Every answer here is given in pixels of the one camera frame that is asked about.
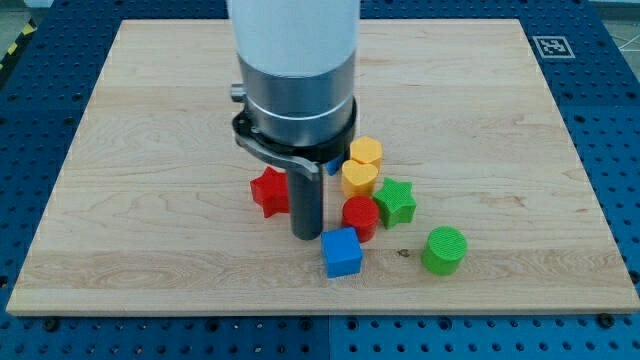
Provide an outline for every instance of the blue block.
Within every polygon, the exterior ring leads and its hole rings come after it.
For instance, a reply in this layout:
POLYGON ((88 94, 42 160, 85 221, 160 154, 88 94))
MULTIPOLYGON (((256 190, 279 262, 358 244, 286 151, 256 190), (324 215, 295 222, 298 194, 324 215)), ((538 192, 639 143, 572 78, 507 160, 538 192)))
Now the blue block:
POLYGON ((327 268, 327 277, 335 278, 357 274, 362 263, 362 249, 356 230, 352 227, 325 231, 322 238, 322 256, 327 268))
POLYGON ((329 176, 335 175, 338 172, 338 170, 340 170, 340 168, 342 167, 342 163, 344 163, 347 157, 348 157, 348 152, 345 152, 340 156, 338 156, 337 158, 324 164, 325 169, 327 169, 327 174, 329 174, 329 176))

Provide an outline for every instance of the wooden board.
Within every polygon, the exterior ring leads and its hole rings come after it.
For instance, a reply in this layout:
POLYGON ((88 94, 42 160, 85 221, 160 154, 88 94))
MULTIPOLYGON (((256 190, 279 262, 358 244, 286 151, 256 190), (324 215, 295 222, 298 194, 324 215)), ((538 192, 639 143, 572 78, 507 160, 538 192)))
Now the wooden board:
MULTIPOLYGON (((327 280, 320 242, 263 219, 237 147, 225 21, 124 21, 8 311, 14 315, 551 314, 639 302, 515 20, 363 22, 359 133, 412 181, 412 224, 379 226, 359 275, 327 280), (420 264, 460 228, 458 272, 420 264), (407 249, 409 257, 398 254, 407 249)), ((340 178, 326 179, 325 229, 340 178)))

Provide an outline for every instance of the blue pegboard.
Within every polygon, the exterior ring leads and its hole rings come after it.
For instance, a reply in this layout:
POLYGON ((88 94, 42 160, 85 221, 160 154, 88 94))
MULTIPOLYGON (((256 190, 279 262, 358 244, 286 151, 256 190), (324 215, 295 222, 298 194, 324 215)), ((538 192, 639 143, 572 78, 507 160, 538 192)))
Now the blue pegboard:
MULTIPOLYGON (((640 278, 640 84, 584 0, 365 0, 363 18, 519 19, 633 276, 640 278), (575 58, 543 58, 561 36, 575 58)), ((0 92, 4 308, 122 19, 226 18, 224 0, 57 0, 0 92)), ((17 319, 0 359, 629 358, 640 316, 17 319)))

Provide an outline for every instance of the red star block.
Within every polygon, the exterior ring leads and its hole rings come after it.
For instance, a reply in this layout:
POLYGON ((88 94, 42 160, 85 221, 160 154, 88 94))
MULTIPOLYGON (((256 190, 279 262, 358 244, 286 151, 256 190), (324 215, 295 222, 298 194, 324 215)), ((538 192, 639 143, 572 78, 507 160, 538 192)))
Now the red star block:
POLYGON ((287 175, 267 167, 262 176, 253 179, 251 194, 253 201, 262 206, 264 217, 271 217, 276 213, 289 212, 289 194, 287 193, 287 175))

